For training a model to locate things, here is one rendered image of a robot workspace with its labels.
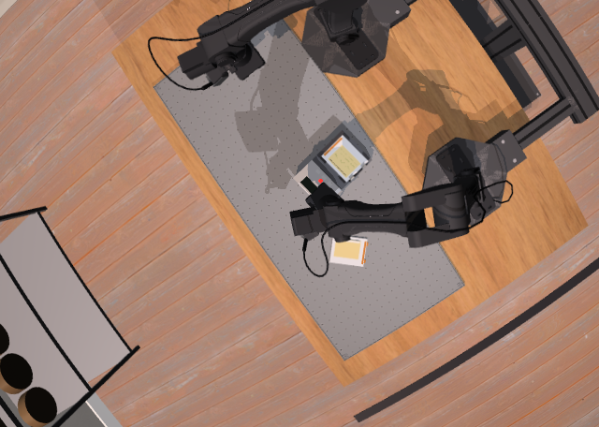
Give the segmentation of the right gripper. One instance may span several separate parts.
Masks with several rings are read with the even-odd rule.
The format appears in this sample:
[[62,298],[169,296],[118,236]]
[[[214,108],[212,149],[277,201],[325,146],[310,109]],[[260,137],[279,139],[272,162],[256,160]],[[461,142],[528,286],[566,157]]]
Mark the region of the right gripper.
[[224,67],[217,66],[216,69],[207,73],[213,84],[216,84],[228,71],[238,76],[238,78],[244,81],[257,69],[260,69],[266,63],[262,59],[261,55],[254,47],[252,42],[245,44],[245,54],[243,58],[237,63],[231,63]]

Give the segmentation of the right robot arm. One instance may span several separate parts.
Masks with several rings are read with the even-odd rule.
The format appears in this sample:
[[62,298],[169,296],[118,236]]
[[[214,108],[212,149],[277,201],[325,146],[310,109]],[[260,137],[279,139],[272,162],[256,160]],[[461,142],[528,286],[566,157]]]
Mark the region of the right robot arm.
[[[216,69],[217,66],[223,67],[240,61],[245,54],[245,44],[262,30],[297,11],[317,7],[314,9],[314,15],[324,24],[330,42],[336,42],[354,67],[360,70],[379,55],[353,17],[354,9],[363,6],[367,1],[252,0],[241,7],[215,15],[201,24],[197,29],[199,36],[221,30],[201,38],[197,47],[178,55],[177,58],[182,72],[190,80],[206,73],[207,80],[212,82],[207,72]],[[360,66],[361,63],[363,65]]]

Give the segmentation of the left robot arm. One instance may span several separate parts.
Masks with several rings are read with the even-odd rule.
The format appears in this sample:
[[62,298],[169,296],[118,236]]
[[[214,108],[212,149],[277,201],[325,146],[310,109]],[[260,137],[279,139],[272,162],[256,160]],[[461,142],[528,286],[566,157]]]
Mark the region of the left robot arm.
[[473,168],[458,144],[437,155],[436,161],[450,184],[439,184],[403,196],[400,203],[368,204],[340,198],[326,201],[318,210],[310,207],[292,211],[290,218],[294,236],[300,235],[307,240],[303,234],[325,232],[333,225],[344,223],[328,231],[329,237],[334,238],[336,243],[350,241],[350,235],[359,232],[388,232],[407,237],[409,247],[418,248],[468,234],[469,229],[444,233],[407,224],[411,222],[427,227],[424,209],[430,207],[435,225],[433,228],[442,230],[468,228],[470,214],[475,220],[483,217],[483,210],[473,198],[478,190],[485,187],[480,168]]

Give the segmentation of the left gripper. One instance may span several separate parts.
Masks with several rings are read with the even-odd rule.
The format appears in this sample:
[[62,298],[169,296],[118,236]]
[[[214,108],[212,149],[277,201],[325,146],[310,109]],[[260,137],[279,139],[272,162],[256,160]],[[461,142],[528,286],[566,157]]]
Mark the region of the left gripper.
[[[332,189],[332,188],[331,188]],[[341,197],[335,194],[325,183],[322,183],[318,186],[318,188],[306,198],[306,203],[310,207],[315,207],[316,210],[321,209],[323,204],[328,200],[340,199]],[[318,236],[319,233],[313,232],[308,234],[303,234],[303,236],[310,241],[311,239]]]

